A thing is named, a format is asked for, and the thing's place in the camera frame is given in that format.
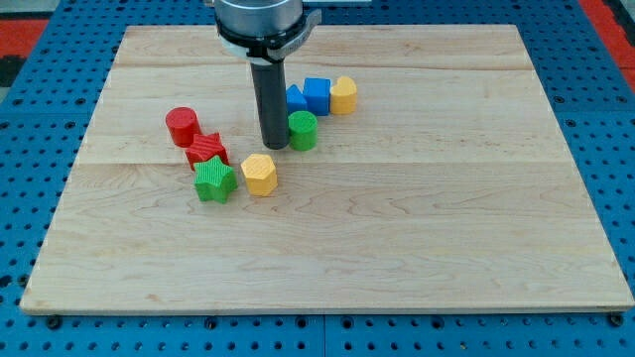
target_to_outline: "toy block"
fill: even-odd
[[[292,85],[287,89],[287,113],[293,114],[297,111],[308,110],[307,100],[300,92],[297,85]]]
[[[225,203],[229,193],[238,188],[234,168],[224,164],[219,156],[204,163],[195,163],[194,170],[194,188],[201,201]]]
[[[298,151],[312,149],[318,141],[318,119],[309,111],[299,111],[289,116],[291,148]]]
[[[310,112],[318,116],[328,115],[330,79],[305,78],[303,95]]]
[[[229,165],[227,150],[220,142],[220,134],[218,133],[209,135],[194,134],[193,143],[186,149],[186,156],[192,171],[195,163],[206,162],[216,155],[220,156],[224,164]]]
[[[330,112],[332,114],[350,114],[357,107],[357,85],[347,76],[341,76],[330,88]]]
[[[178,107],[166,115],[166,125],[172,136],[172,141],[178,147],[187,148],[194,140],[195,134],[200,134],[200,125],[196,112],[191,108]]]
[[[276,166],[269,155],[252,154],[240,168],[252,195],[268,196],[278,186]]]

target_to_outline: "black cylindrical end effector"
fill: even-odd
[[[289,144],[287,87],[282,62],[269,65],[251,63],[262,142],[269,149],[283,149]]]

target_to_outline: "yellow block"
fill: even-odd
[[[269,155],[251,154],[240,168],[252,195],[268,196],[278,186],[276,166]]]
[[[347,76],[341,76],[330,88],[330,113],[350,114],[357,107],[357,85]]]

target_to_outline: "green cylinder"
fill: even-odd
[[[289,116],[289,131],[294,150],[310,150],[318,142],[318,119],[311,112],[297,111]]]

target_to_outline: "red cylinder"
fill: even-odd
[[[194,134],[201,134],[196,112],[191,108],[178,107],[166,115],[166,125],[175,145],[187,148],[194,141]]]

